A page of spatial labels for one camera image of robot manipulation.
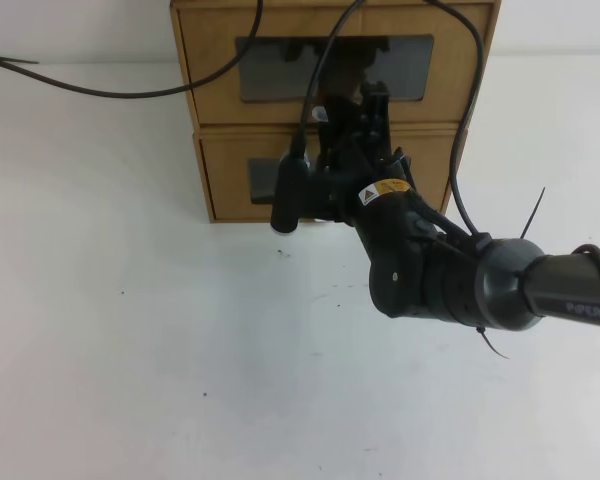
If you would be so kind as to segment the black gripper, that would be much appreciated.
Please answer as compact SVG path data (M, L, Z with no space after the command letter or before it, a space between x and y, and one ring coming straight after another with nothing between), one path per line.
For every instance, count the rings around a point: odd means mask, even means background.
M361 104L340 95L324 99L327 121L318 127L320 152L302 197L302 220L349 224L357 209L413 189L411 158L400 148L391 154L387 86L366 82L361 94ZM353 139L359 118L369 160Z

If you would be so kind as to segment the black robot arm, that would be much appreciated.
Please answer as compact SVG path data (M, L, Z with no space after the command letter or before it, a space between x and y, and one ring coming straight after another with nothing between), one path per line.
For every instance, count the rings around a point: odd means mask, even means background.
M430 318L523 331L546 316L600 326L600 249L549 255L524 238L470 234L417 190L393 148L386 87L324 100L320 154L302 214L354 228L370 261L374 306L391 318Z

